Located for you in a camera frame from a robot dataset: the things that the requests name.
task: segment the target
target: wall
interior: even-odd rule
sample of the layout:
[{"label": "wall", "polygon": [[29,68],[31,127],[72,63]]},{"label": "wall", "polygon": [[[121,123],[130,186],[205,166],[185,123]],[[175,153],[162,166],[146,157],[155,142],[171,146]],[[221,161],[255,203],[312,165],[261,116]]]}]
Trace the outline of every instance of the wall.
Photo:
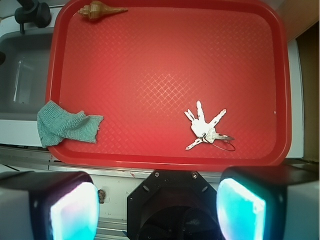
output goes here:
[{"label": "wall", "polygon": [[319,162],[319,22],[296,39],[304,105],[304,156]]}]

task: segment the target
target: key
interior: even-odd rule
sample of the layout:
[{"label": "key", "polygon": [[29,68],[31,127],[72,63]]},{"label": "key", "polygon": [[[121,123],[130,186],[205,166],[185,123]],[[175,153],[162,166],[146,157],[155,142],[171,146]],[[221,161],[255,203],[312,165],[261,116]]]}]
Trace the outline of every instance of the key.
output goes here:
[{"label": "key", "polygon": [[203,139],[204,142],[209,142],[211,144],[213,144],[215,140],[225,140],[225,141],[235,140],[231,136],[217,133],[214,127],[210,128],[208,134],[203,138],[204,138]]},{"label": "key", "polygon": [[189,146],[187,146],[186,148],[185,148],[185,150],[190,150],[190,149],[192,149],[194,146],[196,146],[196,145],[198,145],[198,144],[200,144],[200,143],[203,143],[204,142],[204,140],[202,139],[202,138],[197,138],[193,143],[191,143]]},{"label": "key", "polygon": [[215,116],[211,122],[209,122],[209,125],[214,128],[220,121],[220,119],[227,113],[227,109],[223,109],[217,116]]},{"label": "key", "polygon": [[203,138],[203,136],[208,133],[210,129],[210,125],[205,121],[204,111],[202,109],[202,105],[199,100],[196,102],[196,108],[197,108],[198,119],[195,118],[195,116],[190,111],[190,109],[185,111],[184,114],[191,121],[191,129],[194,132],[194,134],[197,136],[197,138]]}]

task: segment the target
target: small object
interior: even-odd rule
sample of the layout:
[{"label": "small object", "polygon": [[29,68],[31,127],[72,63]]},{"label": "small object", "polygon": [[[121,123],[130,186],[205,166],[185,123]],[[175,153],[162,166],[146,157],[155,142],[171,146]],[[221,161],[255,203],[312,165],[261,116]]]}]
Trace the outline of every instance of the small object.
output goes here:
[{"label": "small object", "polygon": [[200,144],[200,143],[203,143],[203,142],[204,142],[203,138],[197,138],[193,143],[191,143],[189,146],[187,146],[187,147],[185,148],[185,150],[190,150],[190,149],[192,149],[194,146],[196,146],[196,145],[198,145],[198,144]]},{"label": "small object", "polygon": [[194,134],[197,136],[197,139],[191,143],[189,146],[185,148],[185,150],[190,150],[194,146],[205,142],[205,143],[210,143],[213,144],[215,140],[224,140],[229,143],[229,141],[234,140],[233,137],[220,134],[216,132],[215,126],[219,123],[221,118],[227,113],[226,109],[223,109],[217,116],[215,116],[209,123],[206,123],[205,121],[205,114],[202,109],[202,104],[198,100],[196,102],[196,108],[197,108],[197,115],[198,119],[195,118],[193,113],[188,109],[187,111],[184,112],[184,114],[187,116],[187,118],[191,121],[191,129],[194,132]]},{"label": "small object", "polygon": [[210,128],[207,135],[204,136],[203,138],[204,138],[204,141],[207,141],[211,144],[213,144],[215,140],[225,140],[225,141],[235,140],[231,136],[216,133],[216,129],[214,127]]},{"label": "small object", "polygon": [[97,143],[99,125],[104,119],[99,115],[69,113],[53,101],[49,101],[37,114],[37,128],[43,148],[54,146],[63,139]]},{"label": "small object", "polygon": [[99,203],[104,204],[106,199],[106,192],[102,189],[98,190]]},{"label": "small object", "polygon": [[126,11],[128,11],[128,8],[112,7],[101,1],[94,0],[90,5],[84,5],[84,7],[80,8],[78,13],[84,18],[88,18],[90,21],[95,21],[106,15],[119,14]]},{"label": "small object", "polygon": [[193,173],[192,173],[192,178],[193,178],[193,179],[197,179],[197,177],[198,177],[198,173],[193,172]]}]

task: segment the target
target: screw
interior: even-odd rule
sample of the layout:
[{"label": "screw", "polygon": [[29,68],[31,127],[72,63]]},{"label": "screw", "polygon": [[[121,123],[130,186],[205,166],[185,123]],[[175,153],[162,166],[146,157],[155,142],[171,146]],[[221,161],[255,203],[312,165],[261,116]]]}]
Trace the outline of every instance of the screw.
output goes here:
[{"label": "screw", "polygon": [[198,173],[193,172],[193,173],[192,173],[192,178],[193,178],[193,179],[196,179],[197,177],[198,177]]}]

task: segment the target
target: cyan light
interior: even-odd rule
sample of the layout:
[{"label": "cyan light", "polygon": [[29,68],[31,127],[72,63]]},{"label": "cyan light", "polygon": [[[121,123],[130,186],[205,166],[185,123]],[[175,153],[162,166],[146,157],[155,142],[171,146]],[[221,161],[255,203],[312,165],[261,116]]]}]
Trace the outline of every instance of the cyan light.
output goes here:
[{"label": "cyan light", "polygon": [[93,240],[99,218],[98,190],[83,182],[50,208],[53,240]]},{"label": "cyan light", "polygon": [[266,201],[232,178],[223,179],[217,190],[217,216],[227,240],[262,240]]}]

